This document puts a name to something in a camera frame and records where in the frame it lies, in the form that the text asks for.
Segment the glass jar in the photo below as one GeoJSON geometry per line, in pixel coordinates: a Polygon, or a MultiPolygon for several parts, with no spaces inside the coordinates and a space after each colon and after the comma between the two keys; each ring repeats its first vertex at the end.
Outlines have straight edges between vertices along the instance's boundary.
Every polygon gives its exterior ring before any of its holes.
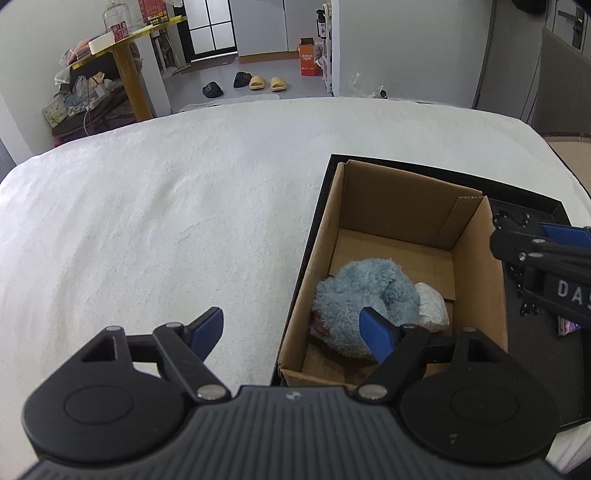
{"type": "Polygon", "coordinates": [[[107,32],[113,32],[115,41],[123,40],[129,37],[129,28],[131,26],[131,16],[129,8],[119,0],[111,0],[109,8],[103,14],[103,21],[107,32]]]}

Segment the bed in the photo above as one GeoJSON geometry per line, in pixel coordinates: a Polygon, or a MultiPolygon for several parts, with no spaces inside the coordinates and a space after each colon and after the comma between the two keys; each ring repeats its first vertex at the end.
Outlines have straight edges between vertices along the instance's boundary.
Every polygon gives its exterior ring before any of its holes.
{"type": "MultiPolygon", "coordinates": [[[[268,384],[331,153],[389,158],[513,184],[591,225],[583,187],[521,121],[382,99],[217,106],[84,138],[0,184],[0,478],[35,456],[27,395],[106,325],[147,333],[216,305],[209,368],[236,391],[268,384]]],[[[589,428],[550,455],[570,469],[589,428]]]]}

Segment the door handle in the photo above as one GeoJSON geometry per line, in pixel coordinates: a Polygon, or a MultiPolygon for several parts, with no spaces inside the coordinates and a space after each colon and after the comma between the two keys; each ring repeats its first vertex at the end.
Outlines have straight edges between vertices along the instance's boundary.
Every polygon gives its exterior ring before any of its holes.
{"type": "Polygon", "coordinates": [[[564,17],[574,23],[573,25],[573,42],[572,45],[577,50],[581,49],[581,42],[583,40],[583,26],[585,23],[585,10],[577,7],[576,14],[572,15],[562,10],[558,10],[559,17],[564,17]]]}

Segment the slipper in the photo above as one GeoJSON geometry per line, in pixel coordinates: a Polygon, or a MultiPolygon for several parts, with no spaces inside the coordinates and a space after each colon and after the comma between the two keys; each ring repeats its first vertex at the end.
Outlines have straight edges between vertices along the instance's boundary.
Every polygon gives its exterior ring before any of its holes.
{"type": "Polygon", "coordinates": [[[250,83],[252,75],[246,72],[238,72],[234,78],[234,88],[242,88],[250,83]]]}
{"type": "Polygon", "coordinates": [[[209,82],[202,90],[207,98],[217,98],[223,95],[223,90],[216,82],[209,82]]]}
{"type": "Polygon", "coordinates": [[[260,75],[255,75],[252,79],[250,84],[248,85],[250,90],[262,90],[265,88],[265,79],[260,75]]]}
{"type": "Polygon", "coordinates": [[[285,83],[285,80],[281,77],[273,77],[271,79],[271,91],[280,92],[282,90],[287,90],[287,84],[285,83]]]}

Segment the yellow slipper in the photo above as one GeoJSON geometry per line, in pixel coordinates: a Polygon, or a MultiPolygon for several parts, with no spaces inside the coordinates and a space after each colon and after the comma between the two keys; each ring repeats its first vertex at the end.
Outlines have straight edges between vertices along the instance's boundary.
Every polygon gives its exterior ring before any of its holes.
{"type": "Polygon", "coordinates": [[[271,91],[280,92],[282,90],[287,90],[287,84],[285,83],[285,80],[281,77],[273,77],[271,79],[271,91]]]}
{"type": "Polygon", "coordinates": [[[265,88],[265,79],[260,75],[255,75],[251,78],[251,82],[248,84],[250,90],[261,90],[265,88]]]}

